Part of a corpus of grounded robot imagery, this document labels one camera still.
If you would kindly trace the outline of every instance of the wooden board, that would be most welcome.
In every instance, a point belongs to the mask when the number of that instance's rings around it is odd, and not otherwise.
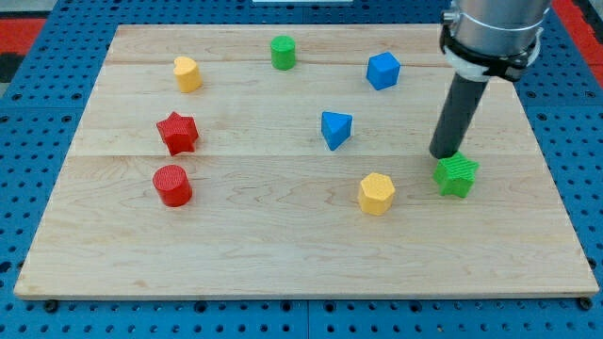
[[[298,64],[272,69],[288,34]],[[462,200],[441,197],[428,145],[453,70],[436,25],[121,26],[46,208],[15,293],[23,299],[464,299],[575,297],[597,290],[510,83],[487,88],[463,152],[479,161]],[[368,57],[404,65],[374,90]],[[204,87],[177,90],[172,61]],[[155,129],[195,117],[196,153],[169,157]],[[350,113],[330,152],[323,110]],[[170,209],[151,179],[187,170]],[[356,195],[372,171],[397,197],[382,217]]]

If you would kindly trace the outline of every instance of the blue pyramid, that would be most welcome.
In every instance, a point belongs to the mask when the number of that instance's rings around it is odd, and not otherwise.
[[[322,112],[320,131],[327,141],[329,150],[334,151],[351,133],[351,115]]]

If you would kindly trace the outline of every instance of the blue cube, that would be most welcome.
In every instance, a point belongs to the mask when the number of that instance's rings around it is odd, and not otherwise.
[[[376,89],[381,90],[398,83],[400,64],[391,53],[385,52],[368,59],[367,79]]]
[[[351,115],[322,112],[320,131],[327,141],[329,150],[334,151],[351,134]]]

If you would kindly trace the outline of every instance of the blue object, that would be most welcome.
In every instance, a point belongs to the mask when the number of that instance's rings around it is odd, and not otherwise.
[[[590,309],[577,299],[193,300],[60,301],[52,313],[12,292],[118,24],[439,24],[448,6],[58,0],[0,99],[0,339],[603,338],[601,293]],[[541,54],[514,85],[601,284],[603,90],[553,10],[544,29]]]
[[[389,52],[368,59],[367,79],[376,89],[386,89],[398,83],[399,61]]]
[[[320,131],[329,145],[329,150],[336,150],[350,137],[351,115],[322,112]]]

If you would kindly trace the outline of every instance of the red star block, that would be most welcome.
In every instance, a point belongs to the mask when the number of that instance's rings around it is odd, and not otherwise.
[[[172,112],[164,121],[157,123],[163,142],[168,145],[171,155],[180,152],[195,152],[195,140],[199,137],[192,117],[181,117]]]

